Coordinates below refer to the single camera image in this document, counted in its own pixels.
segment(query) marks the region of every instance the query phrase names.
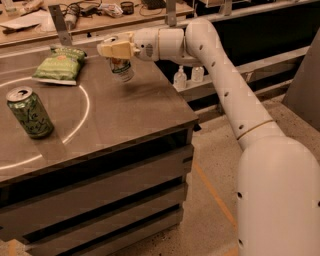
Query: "green soda can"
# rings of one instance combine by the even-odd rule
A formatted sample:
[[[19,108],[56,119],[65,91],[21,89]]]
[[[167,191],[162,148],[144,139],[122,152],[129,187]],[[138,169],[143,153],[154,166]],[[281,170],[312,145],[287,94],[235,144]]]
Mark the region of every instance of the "green soda can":
[[[48,136],[54,126],[38,95],[21,86],[8,92],[7,105],[32,139]]]

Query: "paper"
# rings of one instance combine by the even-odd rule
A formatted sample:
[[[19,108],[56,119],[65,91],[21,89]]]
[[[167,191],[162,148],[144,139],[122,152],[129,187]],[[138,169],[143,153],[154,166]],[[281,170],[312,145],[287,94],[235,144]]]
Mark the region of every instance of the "paper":
[[[48,16],[50,16],[49,12],[39,10],[13,20],[2,22],[0,23],[0,26],[11,29],[28,28],[41,24]]]

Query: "can lid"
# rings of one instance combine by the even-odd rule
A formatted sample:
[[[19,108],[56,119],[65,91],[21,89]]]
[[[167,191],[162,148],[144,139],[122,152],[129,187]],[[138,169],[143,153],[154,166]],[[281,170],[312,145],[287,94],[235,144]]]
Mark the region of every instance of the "can lid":
[[[32,89],[28,86],[21,86],[12,89],[7,93],[7,100],[11,102],[18,102],[28,98],[32,94]]]

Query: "tape mark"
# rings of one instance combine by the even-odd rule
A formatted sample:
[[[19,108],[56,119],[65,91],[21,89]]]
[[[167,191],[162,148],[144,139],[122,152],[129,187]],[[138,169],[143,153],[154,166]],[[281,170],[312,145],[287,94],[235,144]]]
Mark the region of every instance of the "tape mark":
[[[233,216],[232,216],[231,212],[229,211],[228,207],[223,202],[223,200],[220,198],[217,190],[213,187],[213,185],[211,184],[211,182],[207,178],[206,174],[201,169],[201,167],[198,165],[198,163],[197,163],[197,161],[195,159],[193,160],[193,167],[197,171],[197,173],[199,174],[201,180],[203,181],[203,183],[205,184],[205,186],[209,190],[210,194],[213,196],[214,200],[217,202],[218,206],[220,207],[220,209],[222,210],[224,215],[227,217],[229,222],[232,224],[233,228],[237,229],[236,220],[233,218]]]

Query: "plastic bag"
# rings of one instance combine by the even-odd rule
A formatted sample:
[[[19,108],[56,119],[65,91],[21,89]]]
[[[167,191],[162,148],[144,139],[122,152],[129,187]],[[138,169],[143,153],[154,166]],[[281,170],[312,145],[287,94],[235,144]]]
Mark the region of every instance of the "plastic bag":
[[[46,83],[76,85],[86,56],[87,54],[80,49],[51,46],[51,55],[40,64],[32,79]]]

